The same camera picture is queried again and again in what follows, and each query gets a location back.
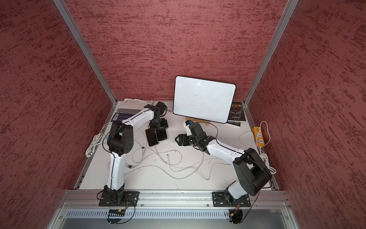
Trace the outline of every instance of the black book cover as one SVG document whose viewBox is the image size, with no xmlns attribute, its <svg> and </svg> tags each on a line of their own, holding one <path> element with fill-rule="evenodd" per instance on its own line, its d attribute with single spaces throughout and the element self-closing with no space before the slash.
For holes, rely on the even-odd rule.
<svg viewBox="0 0 366 229">
<path fill-rule="evenodd" d="M 232 102 L 228 121 L 245 122 L 244 109 L 241 102 Z"/>
</svg>

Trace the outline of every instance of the whiteboard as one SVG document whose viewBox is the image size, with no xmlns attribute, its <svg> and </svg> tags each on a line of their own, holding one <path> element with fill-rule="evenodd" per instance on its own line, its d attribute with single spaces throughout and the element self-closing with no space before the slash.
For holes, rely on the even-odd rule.
<svg viewBox="0 0 366 229">
<path fill-rule="evenodd" d="M 177 76 L 173 113 L 226 123 L 235 88 L 235 84 Z"/>
</svg>

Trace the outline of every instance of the electrical outlet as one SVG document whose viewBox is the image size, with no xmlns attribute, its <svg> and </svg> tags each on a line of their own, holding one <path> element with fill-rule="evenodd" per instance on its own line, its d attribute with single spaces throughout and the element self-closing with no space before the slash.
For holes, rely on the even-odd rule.
<svg viewBox="0 0 366 229">
<path fill-rule="evenodd" d="M 253 132 L 254 132 L 255 139 L 257 140 L 257 142 L 256 142 L 257 146 L 263 147 L 264 139 L 263 139 L 262 131 L 259 131 L 258 126 L 255 126 L 255 127 L 253 127 Z"/>
</svg>

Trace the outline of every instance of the power strip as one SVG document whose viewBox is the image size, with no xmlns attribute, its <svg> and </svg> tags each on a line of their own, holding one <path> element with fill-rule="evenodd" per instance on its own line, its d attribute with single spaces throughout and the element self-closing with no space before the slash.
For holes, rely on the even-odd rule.
<svg viewBox="0 0 366 229">
<path fill-rule="evenodd" d="M 263 147 L 264 139 L 263 139 L 262 130 L 258 126 L 255 126 L 255 127 L 253 127 L 253 132 L 254 132 L 255 139 L 257 140 L 257 142 L 256 142 L 257 146 Z"/>
</svg>

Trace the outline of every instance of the white robotic arm segment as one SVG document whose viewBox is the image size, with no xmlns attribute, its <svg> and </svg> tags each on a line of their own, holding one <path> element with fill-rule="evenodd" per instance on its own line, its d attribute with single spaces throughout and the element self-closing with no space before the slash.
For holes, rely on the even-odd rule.
<svg viewBox="0 0 366 229">
<path fill-rule="evenodd" d="M 154 111 L 149 108 L 142 109 L 139 113 L 135 114 L 134 116 L 125 119 L 122 123 L 126 125 L 131 125 L 134 129 L 140 128 L 144 123 L 152 120 L 154 118 Z"/>
<path fill-rule="evenodd" d="M 207 145 L 207 150 L 209 154 L 221 158 L 230 164 L 232 164 L 235 158 L 238 158 L 244 154 L 244 150 L 226 145 L 217 139 L 209 142 Z"/>
</svg>

